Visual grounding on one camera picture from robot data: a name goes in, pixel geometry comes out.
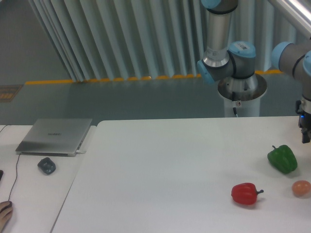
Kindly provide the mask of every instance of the wall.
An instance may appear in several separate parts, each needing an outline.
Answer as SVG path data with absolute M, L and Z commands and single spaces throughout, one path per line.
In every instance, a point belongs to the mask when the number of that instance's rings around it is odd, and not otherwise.
M 0 85 L 70 79 L 27 0 L 0 3 Z

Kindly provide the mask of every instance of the silver laptop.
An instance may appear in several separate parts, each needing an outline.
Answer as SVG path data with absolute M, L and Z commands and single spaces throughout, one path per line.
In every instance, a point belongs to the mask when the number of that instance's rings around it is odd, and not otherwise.
M 16 152 L 31 155 L 75 156 L 92 119 L 38 119 Z

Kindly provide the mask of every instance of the orange ball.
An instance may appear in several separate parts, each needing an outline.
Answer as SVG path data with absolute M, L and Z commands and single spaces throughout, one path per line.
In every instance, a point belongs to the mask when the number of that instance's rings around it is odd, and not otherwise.
M 311 184 L 308 181 L 297 181 L 292 185 L 292 191 L 296 196 L 303 196 L 309 193 Z

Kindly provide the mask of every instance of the black computer mouse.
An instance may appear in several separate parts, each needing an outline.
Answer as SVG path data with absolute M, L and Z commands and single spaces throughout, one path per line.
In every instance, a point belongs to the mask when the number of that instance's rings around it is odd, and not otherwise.
M 12 207 L 12 202 L 11 202 L 11 201 L 9 201 L 9 202 L 10 202 L 10 204 L 8 204 L 8 205 L 5 206 L 2 210 L 0 210 L 0 213 L 1 213 L 3 210 Z
M 56 169 L 55 163 L 49 157 L 42 159 L 38 163 L 38 167 L 47 175 L 52 174 Z

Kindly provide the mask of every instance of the white cable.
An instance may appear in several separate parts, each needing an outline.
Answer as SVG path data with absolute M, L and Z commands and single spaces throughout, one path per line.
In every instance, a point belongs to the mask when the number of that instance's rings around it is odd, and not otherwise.
M 85 154 L 86 151 L 85 150 L 77 150 L 77 154 Z

